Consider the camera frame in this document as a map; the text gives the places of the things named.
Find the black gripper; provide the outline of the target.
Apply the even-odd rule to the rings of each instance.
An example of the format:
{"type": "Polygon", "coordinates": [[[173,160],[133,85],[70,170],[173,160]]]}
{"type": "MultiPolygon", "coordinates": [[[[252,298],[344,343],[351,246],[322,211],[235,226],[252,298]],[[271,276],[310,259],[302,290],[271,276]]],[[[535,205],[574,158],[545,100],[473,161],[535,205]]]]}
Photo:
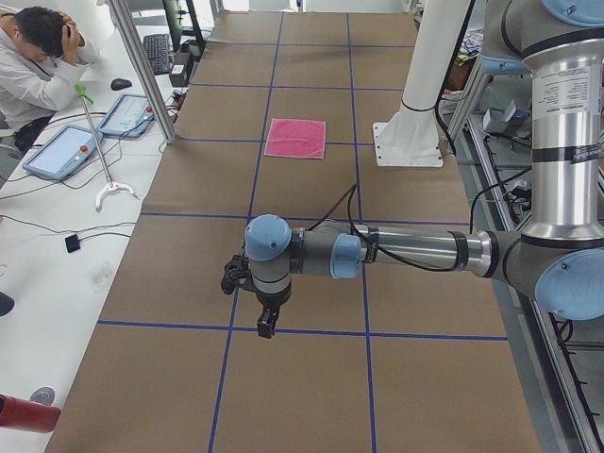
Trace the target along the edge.
{"type": "Polygon", "coordinates": [[[257,332],[263,339],[272,339],[276,333],[277,314],[282,305],[284,305],[291,297],[292,287],[287,286],[282,291],[269,294],[266,292],[257,291],[256,297],[264,307],[258,321],[257,332]]]}

